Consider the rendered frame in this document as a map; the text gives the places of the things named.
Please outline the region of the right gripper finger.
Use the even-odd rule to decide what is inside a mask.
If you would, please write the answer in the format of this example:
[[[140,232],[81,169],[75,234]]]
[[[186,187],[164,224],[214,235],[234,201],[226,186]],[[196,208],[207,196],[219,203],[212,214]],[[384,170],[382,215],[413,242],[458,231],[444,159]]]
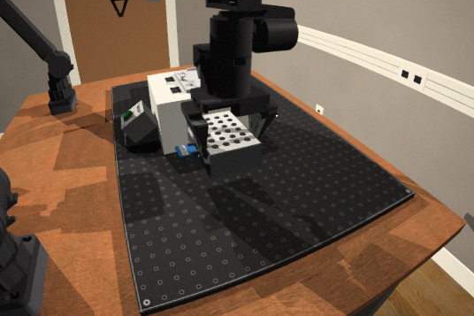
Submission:
[[[194,135],[196,133],[195,139],[196,139],[199,151],[200,151],[202,157],[205,158],[206,150],[207,150],[209,123],[205,120],[205,118],[203,116],[198,117],[198,118],[192,118],[192,119],[188,120],[188,117],[184,113],[182,108],[181,108],[181,111],[182,111],[183,115],[185,116],[185,118],[187,120],[187,123],[190,126],[190,128],[192,129]],[[198,139],[197,139],[197,136],[198,136]]]
[[[278,115],[279,110],[271,112],[260,112],[262,116],[259,126],[256,130],[257,113],[248,115],[249,131],[259,140],[265,129],[271,124],[274,118]]]

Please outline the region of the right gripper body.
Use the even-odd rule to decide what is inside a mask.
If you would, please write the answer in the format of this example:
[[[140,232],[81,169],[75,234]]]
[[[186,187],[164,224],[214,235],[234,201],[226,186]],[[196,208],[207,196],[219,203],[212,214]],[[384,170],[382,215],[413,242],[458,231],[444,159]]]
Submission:
[[[219,57],[210,55],[210,94],[201,87],[190,89],[192,101],[181,103],[187,117],[198,118],[228,107],[236,117],[277,111],[279,105],[271,100],[271,93],[250,82],[251,60],[252,55],[241,58],[239,64],[233,58],[221,58],[219,63]]]

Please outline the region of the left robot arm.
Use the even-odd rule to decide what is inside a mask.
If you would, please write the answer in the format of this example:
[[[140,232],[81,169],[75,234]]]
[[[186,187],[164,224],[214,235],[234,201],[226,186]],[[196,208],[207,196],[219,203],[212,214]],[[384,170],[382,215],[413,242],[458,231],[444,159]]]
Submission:
[[[0,17],[48,64],[49,108],[72,104],[76,92],[66,77],[74,69],[70,56],[57,50],[11,0],[0,0]]]

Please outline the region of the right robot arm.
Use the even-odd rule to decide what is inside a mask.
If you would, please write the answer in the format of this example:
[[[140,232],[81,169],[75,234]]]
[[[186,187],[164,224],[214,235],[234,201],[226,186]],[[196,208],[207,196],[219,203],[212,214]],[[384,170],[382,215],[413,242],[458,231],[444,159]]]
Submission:
[[[206,0],[206,7],[228,10],[210,18],[210,43],[193,44],[194,66],[207,94],[210,54],[219,57],[219,63],[221,58],[233,58],[239,64],[252,51],[291,50],[298,41],[293,8],[262,4],[262,0]],[[35,234],[15,236],[6,229],[16,221],[7,211],[18,202],[18,195],[11,192],[10,179],[0,168],[0,312],[30,302],[40,247]]]

